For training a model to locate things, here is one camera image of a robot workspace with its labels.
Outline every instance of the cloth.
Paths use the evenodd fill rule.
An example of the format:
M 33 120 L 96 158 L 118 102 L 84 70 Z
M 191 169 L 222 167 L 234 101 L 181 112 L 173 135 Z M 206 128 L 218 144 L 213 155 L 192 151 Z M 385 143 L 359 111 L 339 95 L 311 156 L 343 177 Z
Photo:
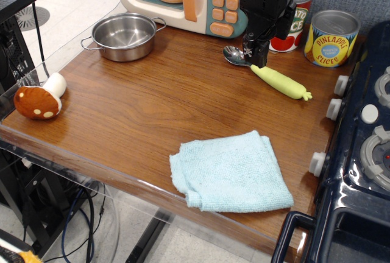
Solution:
M 261 212 L 294 204 L 269 138 L 257 131 L 184 143 L 169 160 L 172 182 L 188 207 Z

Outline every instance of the tin can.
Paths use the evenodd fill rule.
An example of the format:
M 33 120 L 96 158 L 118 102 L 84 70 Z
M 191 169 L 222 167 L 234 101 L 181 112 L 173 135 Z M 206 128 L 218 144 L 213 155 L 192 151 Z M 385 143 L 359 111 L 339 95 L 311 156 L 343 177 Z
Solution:
M 311 19 L 305 45 L 306 58 L 319 66 L 338 67 L 352 53 L 360 20 L 349 12 L 323 10 Z
M 289 34 L 285 40 L 276 37 L 271 39 L 269 48 L 272 51 L 289 52 L 296 49 L 300 43 L 312 0 L 294 0 L 294 2 L 297 8 Z

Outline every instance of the red can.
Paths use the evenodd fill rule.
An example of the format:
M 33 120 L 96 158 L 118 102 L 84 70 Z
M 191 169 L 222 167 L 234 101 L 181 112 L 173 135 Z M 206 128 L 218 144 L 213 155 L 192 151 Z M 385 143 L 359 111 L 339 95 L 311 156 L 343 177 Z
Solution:
M 269 48 L 272 51 L 289 52 L 296 49 L 300 43 L 312 0 L 294 0 L 294 2 L 297 4 L 297 9 L 290 32 L 285 40 L 276 37 L 271 39 Z

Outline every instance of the navy blue stove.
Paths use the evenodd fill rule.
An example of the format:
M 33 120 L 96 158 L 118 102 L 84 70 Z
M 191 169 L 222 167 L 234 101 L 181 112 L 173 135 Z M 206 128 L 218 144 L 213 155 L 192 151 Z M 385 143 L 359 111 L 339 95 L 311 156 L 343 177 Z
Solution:
M 372 28 L 335 93 L 328 152 L 309 169 L 319 177 L 315 214 L 287 215 L 272 262 L 283 262 L 297 227 L 308 230 L 301 262 L 390 262 L 390 21 Z

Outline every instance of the orange button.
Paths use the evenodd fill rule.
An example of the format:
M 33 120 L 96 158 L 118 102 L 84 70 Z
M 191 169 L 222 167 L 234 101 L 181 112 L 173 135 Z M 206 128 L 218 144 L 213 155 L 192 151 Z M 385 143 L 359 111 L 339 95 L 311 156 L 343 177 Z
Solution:
M 212 33 L 223 37 L 230 37 L 234 32 L 234 28 L 231 25 L 223 23 L 212 23 L 210 30 Z
M 230 24 L 237 23 L 238 13 L 228 10 L 225 14 L 225 20 Z
M 213 0 L 213 5 L 216 7 L 223 7 L 225 4 L 225 0 Z
M 222 21 L 224 19 L 223 9 L 213 9 L 213 19 L 217 21 Z
M 239 0 L 226 0 L 226 7 L 230 10 L 237 10 L 239 6 Z

